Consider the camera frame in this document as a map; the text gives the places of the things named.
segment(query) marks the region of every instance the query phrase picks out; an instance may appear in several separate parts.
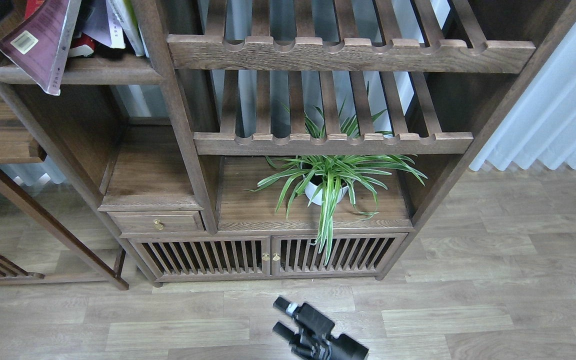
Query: white flower pot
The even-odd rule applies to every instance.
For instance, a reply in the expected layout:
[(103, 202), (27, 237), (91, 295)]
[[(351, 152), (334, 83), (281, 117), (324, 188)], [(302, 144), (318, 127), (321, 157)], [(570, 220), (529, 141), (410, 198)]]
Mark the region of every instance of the white flower pot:
[[(317, 185), (313, 184), (312, 182), (308, 182), (308, 184), (306, 185), (306, 196), (308, 197), (308, 199), (312, 200), (313, 204), (322, 205), (322, 193), (323, 190), (320, 191), (317, 196), (315, 196), (313, 198), (313, 194), (315, 194), (315, 191), (317, 190)], [(338, 198), (336, 199), (336, 202), (339, 203), (341, 201), (341, 199), (344, 198), (344, 196), (346, 196), (346, 193), (348, 193), (348, 185), (344, 186), (341, 188), (341, 192), (339, 193)]]

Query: wooden shelf unit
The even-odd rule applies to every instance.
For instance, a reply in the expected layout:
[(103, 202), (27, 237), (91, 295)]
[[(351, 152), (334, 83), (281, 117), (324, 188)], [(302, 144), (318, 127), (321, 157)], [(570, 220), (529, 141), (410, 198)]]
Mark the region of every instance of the wooden shelf unit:
[(294, 0), (292, 41), (271, 36), (270, 3), (266, 0), (253, 1), (250, 36), (226, 39), (227, 1), (212, 0), (204, 34), (170, 34), (167, 43), (179, 69), (517, 74), (524, 68), (535, 52), (531, 41), (487, 39), (468, 0), (448, 2), (465, 29), (464, 39), (444, 37), (429, 0), (412, 0), (425, 43), (402, 38), (390, 0), (371, 4), (380, 43), (359, 36), (351, 0), (334, 0), (338, 41), (316, 36), (310, 0)]
[(249, 136), (237, 134), (239, 101), (238, 71), (226, 70), (224, 101), (219, 132), (195, 132), (194, 143), (199, 155), (379, 155), (379, 154), (459, 154), (473, 142), (473, 134), (444, 132), (435, 112), (423, 73), (409, 73), (421, 111), (420, 119), (406, 117), (400, 102), (395, 77), (390, 71), (379, 73), (390, 118), (385, 129), (393, 136), (375, 130), (371, 120), (368, 91), (362, 71), (350, 71), (352, 100), (358, 117), (359, 133), (353, 137), (341, 133), (338, 103), (332, 71), (320, 71), (320, 89), (326, 136), (314, 138), (306, 131), (302, 75), (288, 74), (290, 102), (290, 134), (277, 137), (272, 133), (269, 71), (256, 72), (256, 131)]
[[(14, 2), (21, 16), (24, 1)], [(88, 205), (101, 210), (99, 219), (154, 286), (269, 277), (381, 280), (576, 21), (576, 0), (450, 0), (441, 28), (430, 0), (411, 0), (420, 44), (402, 37), (398, 21), (409, 19), (395, 14), (390, 0), (362, 1), (374, 5), (382, 40), (372, 42), (359, 35), (353, 2), (334, 0), (335, 40), (315, 33), (310, 1), (294, 0), (294, 39), (284, 41), (272, 36), (269, 2), (253, 0), (250, 36), (229, 39), (226, 0), (210, 1), (205, 30), (198, 1), (132, 3), (150, 61), (74, 59), (54, 98), (2, 64), (0, 54), (0, 96)], [(13, 26), (2, 23), (0, 35)], [(221, 118), (210, 71), (217, 69), (226, 70)], [(267, 71), (290, 71), (289, 135), (271, 131), (265, 96), (256, 103), (255, 132), (237, 131), (242, 69), (262, 74), (261, 94)], [(319, 71), (322, 79), (324, 139), (305, 130), (300, 71)], [(357, 139), (339, 134), (331, 71), (352, 77)], [(368, 121), (362, 71), (381, 72), (393, 138)], [(391, 71), (411, 72), (416, 95), (405, 113)], [(115, 84), (158, 84), (168, 119), (126, 118), (110, 96)], [(167, 126), (150, 126), (159, 123)], [(375, 153), (418, 154), (416, 166), (429, 178), (425, 186), (404, 174), (389, 178), (380, 213), (368, 221), (341, 204), (330, 269), (308, 245), (316, 232), (313, 207), (296, 200), (286, 220), (283, 209), (274, 212), (276, 191), (244, 191), (273, 171), (264, 155)], [(372, 198), (362, 197), (359, 208), (372, 211)]]

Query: brass cabinet knob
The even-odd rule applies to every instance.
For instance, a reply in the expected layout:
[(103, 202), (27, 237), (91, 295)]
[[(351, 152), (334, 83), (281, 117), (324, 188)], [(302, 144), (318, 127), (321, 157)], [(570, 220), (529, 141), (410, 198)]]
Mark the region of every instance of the brass cabinet knob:
[(153, 223), (155, 223), (155, 229), (156, 230), (159, 230), (159, 231), (164, 230), (164, 224), (162, 224), (161, 220), (156, 219), (153, 221)]

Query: spider plant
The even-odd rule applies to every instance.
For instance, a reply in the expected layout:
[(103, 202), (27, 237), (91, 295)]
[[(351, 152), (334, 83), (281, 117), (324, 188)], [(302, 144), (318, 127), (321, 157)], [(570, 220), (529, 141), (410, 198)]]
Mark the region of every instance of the spider plant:
[[(340, 115), (344, 105), (345, 101), (339, 110)], [(323, 119), (324, 113), (322, 109), (317, 106), (315, 106), (315, 109)], [(384, 111), (386, 110), (373, 114), (373, 123), (381, 117)], [(322, 127), (317, 126), (308, 114), (305, 115), (305, 121), (306, 129), (312, 137), (321, 138), (326, 134), (325, 125)], [(348, 137), (358, 137), (359, 122), (357, 121), (357, 114), (345, 118), (341, 122), (340, 129)], [(380, 131), (380, 133), (385, 135), (393, 134), (390, 131)], [(283, 179), (285, 182), (281, 192), (279, 192), (275, 212), (278, 212), (287, 198), (286, 219), (288, 219), (290, 214), (293, 201), (297, 196), (301, 196), (306, 192), (306, 186), (309, 182), (316, 185), (314, 194), (308, 201), (308, 206), (310, 207), (313, 198), (321, 194), (321, 210), (314, 245), (318, 246), (319, 253), (325, 250), (326, 257), (324, 261), (326, 265), (332, 252), (333, 215), (343, 187), (348, 187), (350, 203), (355, 209), (357, 209), (355, 186), (361, 185), (370, 191), (374, 199), (375, 211), (358, 211), (359, 214), (366, 216), (365, 219), (370, 219), (377, 214), (377, 207), (379, 206), (376, 187), (388, 189), (386, 184), (375, 178), (375, 176), (393, 175), (393, 171), (400, 170), (413, 174), (422, 184), (424, 183), (423, 179), (427, 179), (423, 173), (411, 166), (414, 161), (406, 155), (297, 155), (295, 157), (276, 159), (266, 157), (266, 160), (270, 166), (281, 171), (263, 178), (257, 183), (257, 188), (250, 191), (262, 191)]]

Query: cabinet door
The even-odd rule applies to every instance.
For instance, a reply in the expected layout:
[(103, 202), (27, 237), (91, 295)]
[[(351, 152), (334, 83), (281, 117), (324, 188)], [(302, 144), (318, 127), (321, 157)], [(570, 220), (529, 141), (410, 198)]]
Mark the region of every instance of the cabinet door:
[(391, 259), (406, 235), (336, 235), (327, 263), (311, 235), (273, 236), (271, 273), (290, 278), (373, 276)]
[(131, 239), (156, 281), (262, 278), (270, 275), (270, 237)]

